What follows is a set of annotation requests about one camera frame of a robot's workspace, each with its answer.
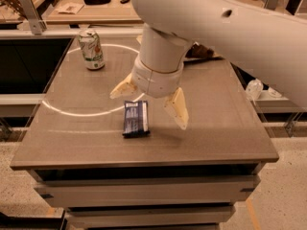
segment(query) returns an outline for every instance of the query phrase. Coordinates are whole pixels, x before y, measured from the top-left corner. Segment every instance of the workbench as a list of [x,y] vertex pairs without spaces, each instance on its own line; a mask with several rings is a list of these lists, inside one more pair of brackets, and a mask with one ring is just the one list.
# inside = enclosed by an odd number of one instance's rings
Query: workbench
[[[219,229],[278,154],[227,60],[185,65],[190,115],[181,130],[163,99],[111,100],[131,71],[136,35],[101,35],[106,67],[89,71],[75,40],[11,167],[81,228]],[[125,139],[124,100],[148,101],[151,134]]]

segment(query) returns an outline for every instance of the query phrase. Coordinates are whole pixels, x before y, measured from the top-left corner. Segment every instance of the silver can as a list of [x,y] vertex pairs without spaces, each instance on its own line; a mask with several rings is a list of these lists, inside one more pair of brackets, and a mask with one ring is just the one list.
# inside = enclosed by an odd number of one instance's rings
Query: silver can
[[86,29],[79,33],[79,44],[85,59],[85,66],[90,70],[98,70],[105,66],[104,54],[100,39],[95,30]]

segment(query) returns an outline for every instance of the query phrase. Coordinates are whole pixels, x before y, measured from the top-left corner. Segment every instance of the concrete floor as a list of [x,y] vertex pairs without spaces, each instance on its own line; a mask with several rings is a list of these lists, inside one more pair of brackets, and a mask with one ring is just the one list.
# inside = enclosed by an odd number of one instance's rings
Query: concrete floor
[[[280,159],[260,172],[261,183],[221,230],[307,229],[307,138],[272,138]],[[11,217],[59,217],[33,190],[26,172],[14,172],[10,163],[18,143],[0,144],[0,212]]]

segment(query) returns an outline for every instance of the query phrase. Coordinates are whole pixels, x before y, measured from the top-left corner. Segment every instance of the paper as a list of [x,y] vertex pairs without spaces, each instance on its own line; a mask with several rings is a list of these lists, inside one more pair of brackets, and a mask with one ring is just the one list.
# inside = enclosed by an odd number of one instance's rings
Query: paper
[[67,3],[58,8],[58,12],[61,13],[72,13],[76,14],[80,11],[80,9],[84,6],[84,4],[76,4],[76,3]]

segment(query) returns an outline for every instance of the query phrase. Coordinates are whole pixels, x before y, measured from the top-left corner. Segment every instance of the drawer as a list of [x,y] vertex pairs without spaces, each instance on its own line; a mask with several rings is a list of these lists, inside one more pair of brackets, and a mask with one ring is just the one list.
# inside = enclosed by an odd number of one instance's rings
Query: drawer
[[198,207],[180,206],[178,208],[142,208],[132,210],[105,210],[95,212],[68,213],[66,219],[69,224],[80,228],[95,227],[147,227],[155,226],[156,229],[175,227],[173,229],[216,229],[215,222],[226,222],[234,212],[233,206],[225,207]]
[[56,181],[37,184],[52,207],[94,207],[235,202],[246,200],[257,175]]

